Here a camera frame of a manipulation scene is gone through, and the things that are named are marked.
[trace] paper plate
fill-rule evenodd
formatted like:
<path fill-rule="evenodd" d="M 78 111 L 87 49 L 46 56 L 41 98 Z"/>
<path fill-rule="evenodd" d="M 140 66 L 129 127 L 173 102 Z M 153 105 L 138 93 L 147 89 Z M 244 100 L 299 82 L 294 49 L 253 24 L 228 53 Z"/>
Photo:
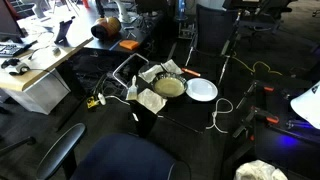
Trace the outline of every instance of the paper plate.
<path fill-rule="evenodd" d="M 186 93 L 197 101 L 211 101 L 218 95 L 217 87 L 210 81 L 202 78 L 194 78 L 187 82 Z"/>

